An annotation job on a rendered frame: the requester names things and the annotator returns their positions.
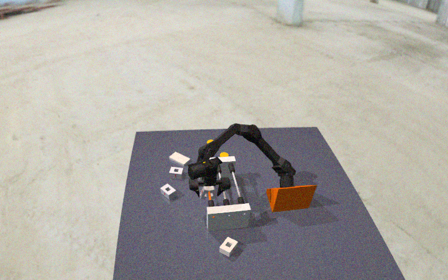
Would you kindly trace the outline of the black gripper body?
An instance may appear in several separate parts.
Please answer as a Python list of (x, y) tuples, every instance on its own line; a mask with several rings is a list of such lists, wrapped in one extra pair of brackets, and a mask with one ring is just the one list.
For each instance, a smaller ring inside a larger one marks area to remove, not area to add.
[(203, 181), (198, 181), (197, 179), (192, 180), (189, 179), (189, 189), (197, 190), (199, 186), (216, 186), (221, 185), (223, 189), (230, 189), (231, 183), (228, 177), (221, 177), (220, 180), (217, 179), (217, 174), (215, 176), (209, 176), (207, 174), (204, 175)]

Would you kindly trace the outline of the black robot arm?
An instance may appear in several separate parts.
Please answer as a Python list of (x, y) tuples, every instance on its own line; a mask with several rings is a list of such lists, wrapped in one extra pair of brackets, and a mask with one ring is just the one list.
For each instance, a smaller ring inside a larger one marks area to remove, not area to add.
[(295, 187), (293, 175), (296, 174), (296, 170), (291, 166), (289, 161), (277, 155), (275, 150), (268, 145), (262, 138), (261, 132), (255, 124), (232, 124), (222, 134), (215, 138), (215, 140), (200, 147), (196, 163), (188, 165), (188, 175), (192, 180), (199, 177), (204, 179), (205, 174), (209, 176), (215, 176), (217, 174), (218, 164), (222, 164), (222, 161), (218, 157), (213, 159), (210, 158), (212, 158), (218, 152), (219, 148), (234, 134), (243, 136), (248, 141), (254, 143), (267, 158), (273, 162), (272, 169), (281, 177), (279, 180), (280, 188)]

